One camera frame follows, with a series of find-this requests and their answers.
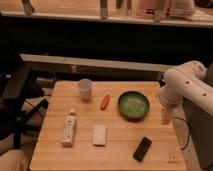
white object on shelf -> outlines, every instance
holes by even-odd
[[[172,0],[169,16],[186,18],[196,11],[194,0]]]
[[[196,12],[193,15],[187,17],[187,19],[191,21],[213,22],[213,15],[196,9]]]

black surface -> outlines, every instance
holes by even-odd
[[[0,72],[13,69],[23,63],[11,44],[12,39],[7,24],[0,13]]]
[[[0,140],[5,139],[14,131],[15,124],[13,122],[1,123]]]
[[[212,61],[212,28],[6,17],[20,53],[181,64]]]
[[[5,89],[2,94],[4,100],[18,99],[23,93],[24,88],[26,88],[26,83],[29,81],[31,73],[30,65],[22,65],[16,68],[12,74],[11,78],[5,85]]]
[[[209,67],[206,83],[213,87],[213,63]],[[213,117],[188,100],[183,109],[190,125],[195,150],[203,169],[213,169]]]

green bowl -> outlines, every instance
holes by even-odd
[[[149,100],[137,91],[123,93],[118,99],[121,114],[128,119],[142,119],[149,111]]]

orange carrot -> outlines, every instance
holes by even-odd
[[[108,103],[109,103],[109,99],[110,99],[110,96],[109,96],[109,95],[106,95],[106,96],[104,97],[104,99],[102,100],[102,102],[101,102],[101,109],[102,109],[102,110],[106,109],[106,107],[107,107],[107,105],[108,105]]]

toy carrot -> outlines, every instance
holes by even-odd
[[[104,97],[104,99],[103,99],[102,102],[101,102],[101,110],[105,110],[105,109],[106,109],[106,107],[107,107],[107,105],[108,105],[108,103],[109,103],[109,99],[110,99],[110,96],[109,96],[109,95],[106,95],[106,96]]]

